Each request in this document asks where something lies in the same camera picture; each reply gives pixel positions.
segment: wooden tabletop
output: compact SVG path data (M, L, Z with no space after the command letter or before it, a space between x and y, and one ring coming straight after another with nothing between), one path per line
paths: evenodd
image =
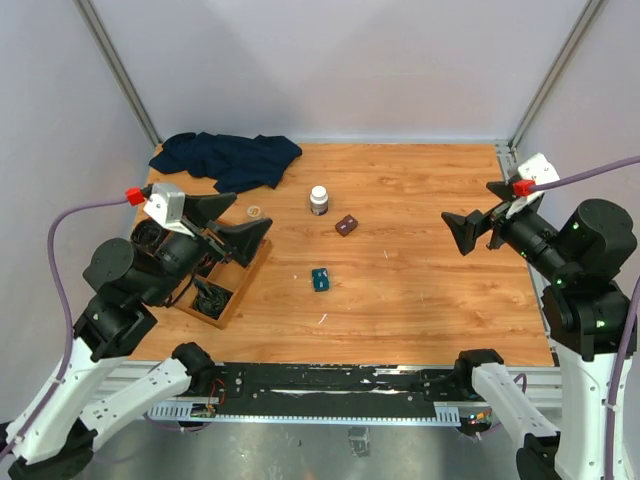
M245 222L258 205L274 220L273 250L227 328L154 309L159 323L133 358L160 360L193 341L219 361L448 365L461 350L495 348L511 365L551 364L522 258L488 251L488 239L462 257L440 218L498 203L484 186L501 178L492 145L302 149L275 190L242 193L223 216ZM148 180L215 192L215 180L186 172ZM324 216L309 210L314 185L329 192ZM334 226L347 214L359 226L343 238ZM331 288L315 293L320 267Z

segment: gray wall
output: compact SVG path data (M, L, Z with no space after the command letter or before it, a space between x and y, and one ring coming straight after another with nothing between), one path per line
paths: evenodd
M0 58L0 421L6 421L31 401L63 350L62 309L46 259L50 222L65 208L120 196L142 182L151 146L73 2L2 2ZM127 208L81 213L59 229L74 316L90 298L82 270L103 240L125 233Z
M543 152L560 176L567 176L624 157L640 154L640 3L606 4L568 66L557 88L526 135L522 158ZM560 226L575 207L590 197L606 198L626 208L640 238L640 166L547 194L541 213ZM618 276L627 294L640 275L636 251ZM625 409L629 456L640 472L640 360L630 373Z
M94 0L159 134L505 139L585 0Z

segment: wooden tray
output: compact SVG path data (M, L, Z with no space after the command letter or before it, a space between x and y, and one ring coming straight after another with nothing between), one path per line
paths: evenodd
M220 225L230 225L222 220L217 220L216 223ZM227 302L224 310L220 316L216 318L209 317L203 313L198 312L192 308L193 301L198 294L198 288L195 285L191 285L187 292L182 296L180 300L173 306L198 320L201 320L209 325L213 325L216 328L225 328L236 308L242 302L242 298L247 289L251 285L256 273L265 262L271 251L271 241L268 238L263 238L255 257L247 268L242 268L237 262L232 261L230 263L216 263L209 275L201 277L196 275L195 278L206 282L208 284L217 285L231 292L231 298ZM190 278L185 278L182 283L173 292L174 295L178 295L189 283Z

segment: bottle cap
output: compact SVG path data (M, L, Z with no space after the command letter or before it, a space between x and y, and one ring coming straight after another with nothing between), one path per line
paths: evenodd
M262 218L262 209L257 205L251 205L247 208L247 217L249 220L258 220Z
M311 189L311 197L317 202L322 202L327 199L327 189L322 185L316 185Z

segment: brown small box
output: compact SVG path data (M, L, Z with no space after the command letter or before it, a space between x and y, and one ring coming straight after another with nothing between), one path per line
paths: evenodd
M355 228L358 226L358 221L353 218L351 215L347 215L338 223L336 223L336 232L338 232L343 237L349 235Z

